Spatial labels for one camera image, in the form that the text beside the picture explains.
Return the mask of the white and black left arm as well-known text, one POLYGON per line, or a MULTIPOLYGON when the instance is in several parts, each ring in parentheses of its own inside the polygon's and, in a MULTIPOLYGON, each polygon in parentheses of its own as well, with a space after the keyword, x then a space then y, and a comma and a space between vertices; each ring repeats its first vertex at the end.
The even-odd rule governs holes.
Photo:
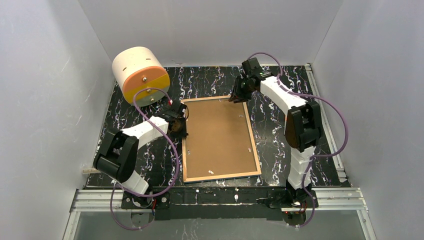
POLYGON ((166 193, 169 188, 159 193, 147 194, 149 184, 136 172, 135 165, 141 147, 164 137, 175 156, 176 169, 169 186, 175 184, 180 172, 180 160, 173 139, 184 139, 188 136, 186 121, 189 109, 180 101, 170 101, 169 104, 168 109, 151 117, 143 114, 144 121, 138 125, 122 130, 109 128, 104 133, 93 160, 93 167, 115 180, 123 190, 137 197, 154 198, 166 193))

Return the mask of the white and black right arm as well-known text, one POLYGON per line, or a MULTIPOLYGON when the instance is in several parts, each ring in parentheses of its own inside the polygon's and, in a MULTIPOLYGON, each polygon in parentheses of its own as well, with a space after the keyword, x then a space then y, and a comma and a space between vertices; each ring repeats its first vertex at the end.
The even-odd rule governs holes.
POLYGON ((310 188, 311 157, 323 135, 320 105, 289 90, 277 74, 264 70, 255 57, 242 62, 242 69, 241 76, 235 79, 229 101, 248 102, 253 92, 259 92, 283 111, 284 136, 291 154, 285 195, 299 202, 310 188))

